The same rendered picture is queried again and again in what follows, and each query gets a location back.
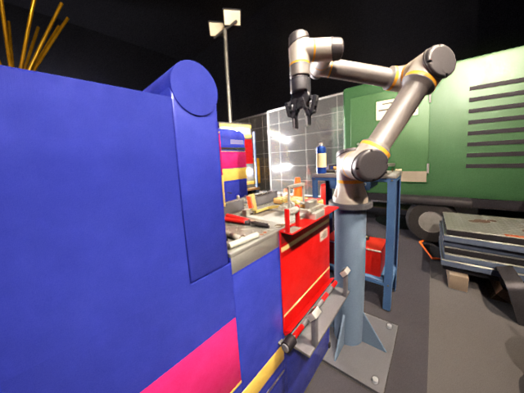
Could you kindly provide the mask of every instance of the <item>blue bottle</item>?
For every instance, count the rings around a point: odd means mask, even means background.
[[[317,174],[325,174],[328,169],[328,154],[326,153],[326,147],[323,143],[319,143],[317,146]]]

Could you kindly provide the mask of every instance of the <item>robotic arm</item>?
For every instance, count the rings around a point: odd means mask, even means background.
[[[339,186],[370,182],[387,171],[391,145],[424,96],[432,93],[436,85],[454,71],[455,55],[445,45],[434,45],[408,64],[388,68],[341,60],[344,40],[340,37],[311,38],[307,31],[298,29],[291,33],[288,43],[291,100],[286,103],[286,111],[295,128],[298,128],[300,109],[304,110],[308,124],[316,111],[318,96],[311,95],[311,79],[345,80],[399,92],[369,138],[356,150],[339,151],[337,155],[337,190],[333,202],[339,199],[340,204],[345,204],[347,200],[341,197]],[[364,194],[353,195],[352,204]]]

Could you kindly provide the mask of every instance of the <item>green container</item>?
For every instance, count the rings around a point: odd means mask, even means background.
[[[344,91],[346,148],[377,126],[377,102],[395,96],[367,85]],[[424,98],[389,162],[426,177],[425,183],[403,181],[408,203],[524,210],[524,47],[458,61]],[[373,189],[385,192],[383,183]]]

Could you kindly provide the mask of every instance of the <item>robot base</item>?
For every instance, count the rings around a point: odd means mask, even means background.
[[[357,346],[343,346],[337,360],[335,360],[337,338],[333,328],[331,328],[329,334],[332,344],[324,356],[324,361],[369,389],[378,393],[384,393],[387,375],[390,371],[391,358],[393,357],[393,349],[395,349],[398,326],[369,314],[364,316],[367,317],[378,338],[380,338],[386,352],[362,342]]]

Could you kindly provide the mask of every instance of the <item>tiled wall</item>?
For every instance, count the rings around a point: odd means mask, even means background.
[[[259,187],[261,191],[270,190],[267,115],[262,113],[236,120],[235,123],[251,124],[251,131],[255,132],[256,158],[260,163]]]
[[[266,149],[272,190],[282,191],[300,176],[305,181],[305,193],[311,195],[311,174],[316,172],[315,148],[322,142],[327,150],[327,163],[335,164],[337,151],[344,146],[343,100],[342,93],[320,98],[311,125],[305,125],[301,111],[298,129],[293,128],[283,107],[268,111]]]

